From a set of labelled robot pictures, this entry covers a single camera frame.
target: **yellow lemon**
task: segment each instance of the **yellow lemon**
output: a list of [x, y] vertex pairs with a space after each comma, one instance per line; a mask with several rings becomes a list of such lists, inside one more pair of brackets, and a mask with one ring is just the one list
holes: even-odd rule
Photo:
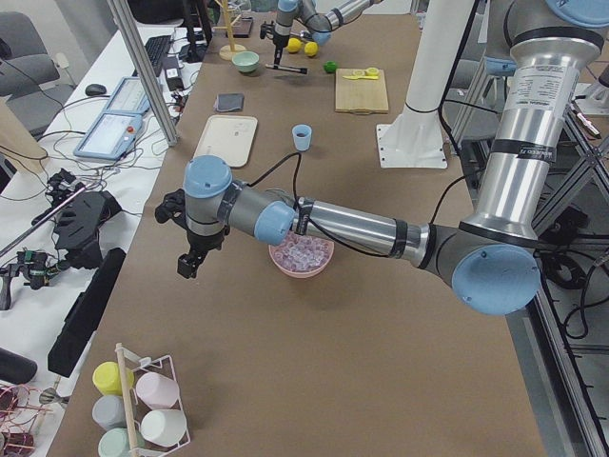
[[314, 41], [310, 41], [304, 45], [304, 53], [309, 57], [315, 57], [317, 55], [317, 51], [319, 50], [319, 46]]
[[301, 50], [302, 45], [303, 43], [298, 38], [290, 38], [287, 41], [287, 51], [291, 53], [298, 52]]

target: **white desk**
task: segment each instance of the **white desk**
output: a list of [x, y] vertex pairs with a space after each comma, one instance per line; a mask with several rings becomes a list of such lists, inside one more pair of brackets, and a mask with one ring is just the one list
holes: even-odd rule
[[[186, 43], [180, 39], [185, 34], [184, 29], [144, 27], [140, 29], [144, 42], [151, 37], [162, 34], [171, 34], [175, 38], [172, 52], [177, 52]], [[185, 64], [182, 77], [185, 87], [191, 84], [201, 64]], [[128, 56], [127, 49], [120, 32], [117, 32], [99, 58], [95, 61], [78, 88], [69, 98], [67, 104], [85, 98], [85, 87], [91, 83], [103, 84], [111, 94], [123, 76], [130, 76], [133, 64]], [[167, 86], [163, 87], [164, 96], [171, 101]], [[106, 98], [93, 98], [74, 104], [59, 113], [47, 132], [57, 130], [86, 131], [100, 110], [106, 103]], [[82, 138], [79, 134], [69, 134], [62, 139], [62, 134], [52, 135], [41, 140], [40, 145], [47, 150], [51, 157], [46, 165], [48, 175], [66, 169], [75, 175], [92, 175], [87, 171], [90, 167], [99, 167], [101, 163], [66, 160], [74, 159], [73, 150]], [[138, 214], [142, 211], [150, 190], [156, 180], [158, 168], [163, 162], [167, 142], [159, 130], [156, 119], [151, 113], [147, 114], [142, 133], [137, 141], [136, 153], [138, 155], [135, 166], [139, 168], [117, 168], [106, 176], [106, 190], [119, 202], [121, 207], [130, 213]], [[134, 156], [129, 155], [123, 164], [133, 164]], [[40, 192], [47, 182], [47, 175], [41, 173], [36, 176], [31, 173], [17, 173], [3, 192], [3, 196], [13, 199], [23, 199]], [[33, 217], [49, 207], [44, 193], [29, 200], [13, 202], [0, 199], [0, 246], [7, 245], [26, 229], [30, 227]], [[140, 218], [137, 215], [120, 212], [107, 221], [100, 230], [100, 247], [105, 255], [111, 248], [121, 248], [127, 251]], [[43, 249], [55, 254], [51, 235], [53, 224], [46, 223], [23, 242], [29, 249]], [[0, 265], [7, 263], [13, 254], [0, 259]], [[38, 372], [31, 381], [33, 387], [41, 390], [57, 385], [61, 395], [70, 395], [80, 371], [80, 363], [72, 372], [69, 379], [62, 378], [47, 370], [47, 355], [59, 335], [64, 319], [72, 307], [78, 294], [87, 288], [95, 270], [74, 269], [60, 273], [51, 280], [51, 286], [39, 290], [31, 290], [24, 286], [24, 278], [14, 278], [11, 286], [12, 308], [0, 312], [0, 347], [11, 350], [34, 360], [38, 364]], [[50, 406], [43, 421], [38, 421], [36, 433], [36, 450], [34, 456], [47, 454], [50, 442], [63, 417], [63, 410], [58, 405]]]

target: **bowl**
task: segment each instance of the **bowl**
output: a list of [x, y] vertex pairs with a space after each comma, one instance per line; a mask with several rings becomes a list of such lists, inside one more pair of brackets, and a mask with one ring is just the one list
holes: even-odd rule
[[334, 243], [314, 236], [289, 232], [279, 246], [269, 246], [273, 263], [292, 278], [310, 278], [330, 262]]
[[232, 63], [241, 73], [251, 73], [258, 68], [260, 56], [251, 50], [242, 50], [232, 56]]

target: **keyboard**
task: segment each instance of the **keyboard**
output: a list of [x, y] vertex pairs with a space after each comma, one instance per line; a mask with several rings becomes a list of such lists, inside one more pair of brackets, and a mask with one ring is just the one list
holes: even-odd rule
[[[152, 36], [146, 41], [146, 53], [156, 76], [161, 74], [163, 59], [167, 56], [170, 47], [171, 35]], [[133, 76], [137, 76], [137, 70], [133, 72]]]

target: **green bowl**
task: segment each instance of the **green bowl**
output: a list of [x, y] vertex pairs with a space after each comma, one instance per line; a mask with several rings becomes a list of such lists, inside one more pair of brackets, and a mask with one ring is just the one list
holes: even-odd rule
[[260, 56], [251, 50], [243, 50], [232, 56], [232, 63], [241, 73], [251, 73], [258, 68]]

